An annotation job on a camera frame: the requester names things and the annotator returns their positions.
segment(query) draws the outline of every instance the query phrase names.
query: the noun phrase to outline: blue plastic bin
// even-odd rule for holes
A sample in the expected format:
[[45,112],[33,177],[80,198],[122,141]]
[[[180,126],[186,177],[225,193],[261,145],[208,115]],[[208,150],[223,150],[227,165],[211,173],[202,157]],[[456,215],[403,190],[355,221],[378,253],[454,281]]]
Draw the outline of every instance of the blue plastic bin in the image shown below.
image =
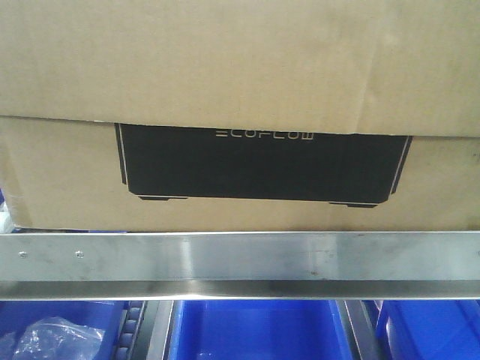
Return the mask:
[[376,329],[394,360],[479,360],[477,301],[384,301]]
[[15,332],[18,341],[28,326],[46,317],[63,317],[78,325],[105,330],[94,360],[109,360],[119,336],[124,301],[2,301],[0,338]]
[[351,360],[334,301],[183,301],[169,360]]

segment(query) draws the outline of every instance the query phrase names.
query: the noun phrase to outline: shelf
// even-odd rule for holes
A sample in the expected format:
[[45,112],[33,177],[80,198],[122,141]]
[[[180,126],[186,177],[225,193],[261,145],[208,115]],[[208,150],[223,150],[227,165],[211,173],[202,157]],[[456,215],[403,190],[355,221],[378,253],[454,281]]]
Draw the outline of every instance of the shelf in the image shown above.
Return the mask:
[[0,235],[0,299],[474,299],[480,232]]

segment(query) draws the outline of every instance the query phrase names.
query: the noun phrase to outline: ecoflow logo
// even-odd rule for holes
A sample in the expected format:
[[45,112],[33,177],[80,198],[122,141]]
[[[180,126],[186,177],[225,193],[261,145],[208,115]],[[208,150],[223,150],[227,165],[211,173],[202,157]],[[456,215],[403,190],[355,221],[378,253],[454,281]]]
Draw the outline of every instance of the ecoflow logo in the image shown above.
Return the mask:
[[277,140],[313,140],[314,133],[300,133],[298,131],[264,131],[264,130],[215,130],[216,137],[248,137],[272,138]]

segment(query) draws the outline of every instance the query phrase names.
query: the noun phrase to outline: black printed panel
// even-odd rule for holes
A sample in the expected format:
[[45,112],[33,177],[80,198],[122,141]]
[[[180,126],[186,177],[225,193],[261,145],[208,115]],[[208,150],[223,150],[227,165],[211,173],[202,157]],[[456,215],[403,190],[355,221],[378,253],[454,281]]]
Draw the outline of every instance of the black printed panel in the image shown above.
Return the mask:
[[124,183],[143,199],[226,197],[371,207],[395,191],[410,136],[117,124]]

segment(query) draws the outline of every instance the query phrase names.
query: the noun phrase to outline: brown cardboard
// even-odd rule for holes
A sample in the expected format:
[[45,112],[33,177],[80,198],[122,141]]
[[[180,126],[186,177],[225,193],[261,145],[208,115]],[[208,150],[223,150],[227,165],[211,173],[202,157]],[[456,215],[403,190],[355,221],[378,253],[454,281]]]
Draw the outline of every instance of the brown cardboard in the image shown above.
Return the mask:
[[0,115],[480,137],[479,17],[469,0],[1,0]]
[[0,187],[22,227],[136,231],[480,230],[480,139],[415,136],[397,192],[327,202],[145,201],[122,184],[113,124],[0,119]]

